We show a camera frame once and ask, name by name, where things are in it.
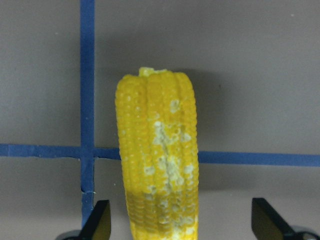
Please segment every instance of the corn cob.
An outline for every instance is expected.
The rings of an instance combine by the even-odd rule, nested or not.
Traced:
[[[134,240],[197,240],[197,113],[189,78],[142,67],[115,95],[126,206]]]

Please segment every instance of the robotic claw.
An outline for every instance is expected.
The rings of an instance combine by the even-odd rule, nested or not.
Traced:
[[[251,228],[257,240],[320,240],[315,233],[294,231],[264,198],[252,199]],[[79,236],[64,240],[109,240],[110,234],[110,203],[100,200]]]

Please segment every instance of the toy corn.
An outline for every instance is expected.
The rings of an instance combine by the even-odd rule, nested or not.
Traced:
[[[116,119],[134,240],[197,240],[197,113],[181,72],[142,67],[118,83]]]

